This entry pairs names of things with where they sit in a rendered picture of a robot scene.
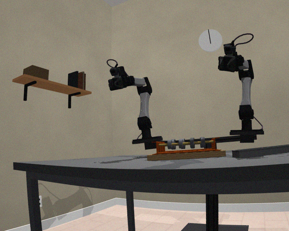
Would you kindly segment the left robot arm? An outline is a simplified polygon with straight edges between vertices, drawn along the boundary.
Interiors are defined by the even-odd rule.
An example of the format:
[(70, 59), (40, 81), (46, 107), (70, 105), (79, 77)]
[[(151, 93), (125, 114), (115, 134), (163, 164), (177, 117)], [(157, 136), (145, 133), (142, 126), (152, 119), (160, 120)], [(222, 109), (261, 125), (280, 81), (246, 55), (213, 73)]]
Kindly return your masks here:
[[(224, 44), (225, 55), (233, 54), (235, 58), (239, 59), (238, 75), (242, 82), (242, 101), (239, 106), (239, 119), (242, 121), (241, 130), (231, 130), (231, 132), (245, 132), (245, 131), (263, 131), (263, 129), (253, 130), (251, 119), (254, 119), (254, 111), (252, 109), (250, 100), (250, 89), (252, 79), (254, 79), (253, 67), (251, 60), (244, 60), (244, 57), (237, 55), (236, 47), (233, 45)], [(236, 53), (236, 54), (235, 54)], [(244, 70), (248, 69), (248, 70)]]

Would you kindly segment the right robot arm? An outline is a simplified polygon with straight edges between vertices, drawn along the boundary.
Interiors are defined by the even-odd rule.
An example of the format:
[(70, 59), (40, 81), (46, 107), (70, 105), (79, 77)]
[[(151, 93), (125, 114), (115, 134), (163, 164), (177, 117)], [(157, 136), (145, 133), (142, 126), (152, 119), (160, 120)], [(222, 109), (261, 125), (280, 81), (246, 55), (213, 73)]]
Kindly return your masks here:
[[(153, 139), (153, 138), (161, 138), (162, 136), (151, 136), (150, 129), (152, 128), (151, 121), (149, 119), (149, 98), (152, 93), (152, 88), (149, 83), (149, 80), (147, 77), (144, 78), (135, 78), (134, 76), (128, 76), (125, 73), (124, 67), (113, 67), (110, 69), (110, 73), (112, 76), (116, 76), (119, 73), (119, 76), (125, 77), (126, 84), (128, 86), (137, 86), (137, 91), (140, 96), (140, 114), (138, 118), (138, 127), (142, 131), (142, 138), (136, 139), (132, 141), (138, 141), (138, 140), (146, 140), (146, 139)], [(147, 86), (144, 86), (144, 85)], [(144, 87), (143, 87), (144, 86)]]

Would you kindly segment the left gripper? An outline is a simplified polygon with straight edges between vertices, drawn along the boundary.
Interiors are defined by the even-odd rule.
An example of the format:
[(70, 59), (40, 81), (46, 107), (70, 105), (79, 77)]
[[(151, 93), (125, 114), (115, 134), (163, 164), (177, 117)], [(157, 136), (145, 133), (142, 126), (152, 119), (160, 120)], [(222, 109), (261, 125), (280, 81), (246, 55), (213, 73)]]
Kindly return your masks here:
[(218, 57), (218, 69), (221, 71), (237, 72), (239, 67), (239, 59), (233, 54)]

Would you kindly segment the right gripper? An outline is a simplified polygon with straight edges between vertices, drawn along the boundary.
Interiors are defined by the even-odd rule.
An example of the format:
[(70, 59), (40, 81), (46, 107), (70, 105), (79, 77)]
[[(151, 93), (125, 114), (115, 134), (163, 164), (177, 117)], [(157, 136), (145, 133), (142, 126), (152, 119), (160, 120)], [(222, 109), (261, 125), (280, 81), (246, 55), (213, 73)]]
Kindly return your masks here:
[(127, 87), (125, 77), (119, 76), (119, 73), (118, 75), (114, 76), (114, 78), (109, 79), (108, 83), (111, 91)]

